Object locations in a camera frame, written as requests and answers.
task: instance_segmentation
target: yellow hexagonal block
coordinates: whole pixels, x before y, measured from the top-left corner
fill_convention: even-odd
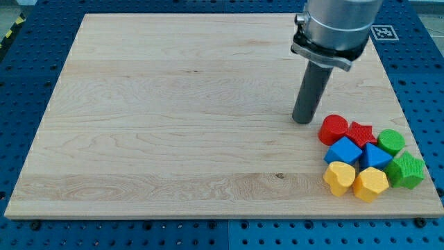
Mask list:
[[[355,180],[355,168],[344,162],[331,162],[324,173],[324,181],[330,185],[334,196],[344,195]]]
[[[374,201],[383,191],[389,188],[386,174],[374,167],[359,173],[353,183],[355,196],[366,202]]]

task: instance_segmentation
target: yellow-black warning tape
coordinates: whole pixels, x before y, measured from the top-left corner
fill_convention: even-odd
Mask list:
[[[14,42],[15,38],[17,37],[17,34],[19,33],[20,29],[22,28],[24,22],[26,21],[25,16],[23,13],[21,13],[18,18],[15,20],[12,27],[9,29],[8,32],[6,32],[5,37],[0,42],[0,62],[3,60],[3,58],[6,56],[6,53],[8,52],[9,48],[12,45],[12,42]]]

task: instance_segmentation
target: metal cylinder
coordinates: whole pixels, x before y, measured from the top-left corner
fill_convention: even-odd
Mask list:
[[[304,34],[318,46],[346,51],[368,39],[383,0],[309,0]]]
[[[311,122],[332,70],[332,67],[321,67],[312,61],[308,62],[293,109],[292,117],[295,122],[299,124]]]

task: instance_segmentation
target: red cylinder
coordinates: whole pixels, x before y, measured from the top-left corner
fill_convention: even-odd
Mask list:
[[[332,146],[347,133],[347,130],[346,119],[340,115],[329,115],[324,119],[318,137],[323,144]]]

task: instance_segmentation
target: red block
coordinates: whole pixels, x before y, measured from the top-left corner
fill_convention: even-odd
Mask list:
[[[377,144],[377,140],[372,134],[372,129],[373,127],[371,125],[361,125],[357,122],[352,122],[352,125],[345,136],[354,142],[360,149],[363,149],[367,143]]]
[[[323,144],[332,146],[347,133],[347,130],[346,119],[340,115],[329,115],[324,119],[318,137]]]

